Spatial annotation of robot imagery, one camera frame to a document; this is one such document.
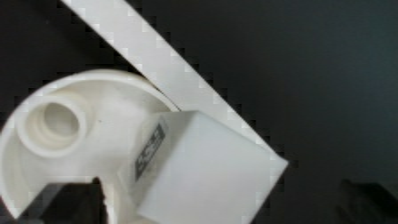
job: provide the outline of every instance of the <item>white cylinder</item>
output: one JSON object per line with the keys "label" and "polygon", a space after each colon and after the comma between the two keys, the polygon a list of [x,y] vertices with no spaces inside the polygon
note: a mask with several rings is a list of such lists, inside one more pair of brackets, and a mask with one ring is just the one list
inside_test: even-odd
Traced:
{"label": "white cylinder", "polygon": [[28,150],[43,157],[67,155],[85,139],[91,125],[91,106],[76,93],[60,91],[37,96],[16,123]]}

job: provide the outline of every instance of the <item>dark surface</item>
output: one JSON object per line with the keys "label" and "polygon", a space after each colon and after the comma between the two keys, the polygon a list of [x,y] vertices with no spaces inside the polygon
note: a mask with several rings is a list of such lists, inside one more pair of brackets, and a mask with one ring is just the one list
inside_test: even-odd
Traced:
{"label": "dark surface", "polygon": [[[3,117],[43,80],[131,70],[46,2],[0,1]],[[254,223],[334,223],[341,179],[398,182],[398,2],[131,2],[291,161]]]}

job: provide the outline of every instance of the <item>white plastic part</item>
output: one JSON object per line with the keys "label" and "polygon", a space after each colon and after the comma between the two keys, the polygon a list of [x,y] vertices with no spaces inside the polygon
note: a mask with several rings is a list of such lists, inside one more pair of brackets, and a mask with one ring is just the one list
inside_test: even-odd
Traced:
{"label": "white plastic part", "polygon": [[138,214],[160,224],[249,224],[284,160],[201,112],[162,113],[147,126],[119,172]]}
{"label": "white plastic part", "polygon": [[245,120],[124,0],[62,0],[181,111],[197,110],[272,151]]}
{"label": "white plastic part", "polygon": [[[142,145],[142,123],[167,111],[178,111],[172,102],[144,78],[121,71],[87,71],[37,90],[0,136],[0,193],[14,217],[48,183],[89,183],[99,177],[108,223],[151,223],[135,214],[115,173]],[[66,118],[78,125],[60,130]]]}

